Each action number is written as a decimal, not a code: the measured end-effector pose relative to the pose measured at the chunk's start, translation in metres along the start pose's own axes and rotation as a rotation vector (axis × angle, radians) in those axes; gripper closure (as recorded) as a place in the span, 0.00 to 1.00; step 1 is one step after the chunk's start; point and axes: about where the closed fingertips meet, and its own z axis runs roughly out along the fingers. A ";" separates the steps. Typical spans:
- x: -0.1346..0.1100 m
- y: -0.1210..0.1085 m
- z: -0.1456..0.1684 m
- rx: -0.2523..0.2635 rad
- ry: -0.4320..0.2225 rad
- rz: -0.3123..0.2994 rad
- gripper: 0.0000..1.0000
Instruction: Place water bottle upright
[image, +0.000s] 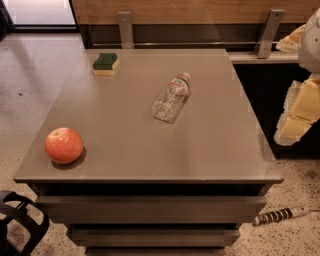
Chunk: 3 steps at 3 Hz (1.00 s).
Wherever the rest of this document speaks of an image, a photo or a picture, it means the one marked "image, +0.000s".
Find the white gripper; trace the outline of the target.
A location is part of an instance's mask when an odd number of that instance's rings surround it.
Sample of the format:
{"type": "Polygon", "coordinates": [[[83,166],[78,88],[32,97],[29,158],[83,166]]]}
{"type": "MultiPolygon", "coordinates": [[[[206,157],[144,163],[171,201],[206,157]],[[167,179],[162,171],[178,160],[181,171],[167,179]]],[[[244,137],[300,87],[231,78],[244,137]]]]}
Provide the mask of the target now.
{"type": "Polygon", "coordinates": [[[276,49],[297,53],[299,65],[311,72],[303,82],[293,81],[287,91],[274,141],[291,146],[301,140],[320,119],[320,8],[305,25],[299,26],[277,44],[276,49]]]}

